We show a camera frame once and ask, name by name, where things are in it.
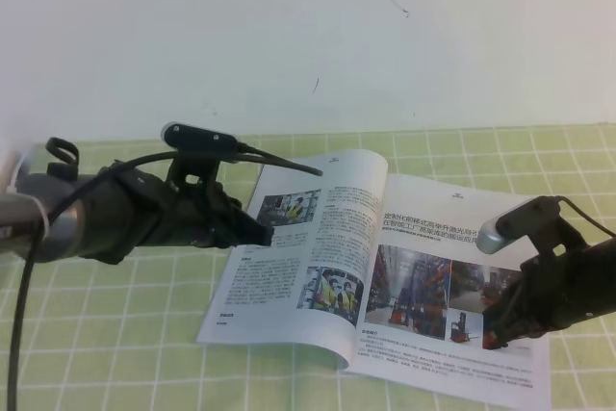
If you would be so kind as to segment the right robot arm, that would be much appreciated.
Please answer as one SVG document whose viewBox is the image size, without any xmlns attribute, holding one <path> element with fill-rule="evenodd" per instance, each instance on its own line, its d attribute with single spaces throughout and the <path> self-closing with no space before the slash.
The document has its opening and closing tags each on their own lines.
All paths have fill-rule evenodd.
<svg viewBox="0 0 616 411">
<path fill-rule="evenodd" d="M 482 346 L 504 348 L 614 311 L 614 239 L 555 257 L 538 255 L 483 311 Z"/>
</svg>

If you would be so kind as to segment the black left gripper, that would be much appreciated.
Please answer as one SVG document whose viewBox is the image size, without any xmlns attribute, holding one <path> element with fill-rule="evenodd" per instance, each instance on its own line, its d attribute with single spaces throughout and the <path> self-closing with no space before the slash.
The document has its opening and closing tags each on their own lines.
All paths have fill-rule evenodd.
<svg viewBox="0 0 616 411">
<path fill-rule="evenodd" d="M 177 186 L 137 168 L 100 182 L 76 201 L 76 255 L 119 264 L 136 247 L 270 246 L 274 228 L 241 211 L 216 177 Z"/>
</svg>

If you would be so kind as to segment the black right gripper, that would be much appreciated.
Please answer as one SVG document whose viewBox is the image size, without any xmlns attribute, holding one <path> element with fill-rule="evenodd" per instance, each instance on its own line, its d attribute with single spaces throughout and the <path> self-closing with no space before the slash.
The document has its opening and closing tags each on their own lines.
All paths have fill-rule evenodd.
<svg viewBox="0 0 616 411">
<path fill-rule="evenodd" d="M 482 346 L 504 348 L 614 311 L 614 242 L 538 255 L 521 265 L 521 276 L 483 311 Z"/>
</svg>

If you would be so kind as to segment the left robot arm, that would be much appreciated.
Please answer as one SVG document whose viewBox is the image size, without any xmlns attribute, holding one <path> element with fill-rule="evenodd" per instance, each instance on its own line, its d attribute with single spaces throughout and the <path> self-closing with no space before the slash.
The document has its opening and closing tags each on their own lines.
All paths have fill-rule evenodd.
<svg viewBox="0 0 616 411">
<path fill-rule="evenodd" d="M 272 227 L 225 192 L 218 168 L 283 162 L 243 142 L 116 160 L 91 175 L 61 157 L 2 193 L 1 249 L 35 264 L 80 257 L 117 265 L 139 247 L 268 246 Z"/>
</svg>

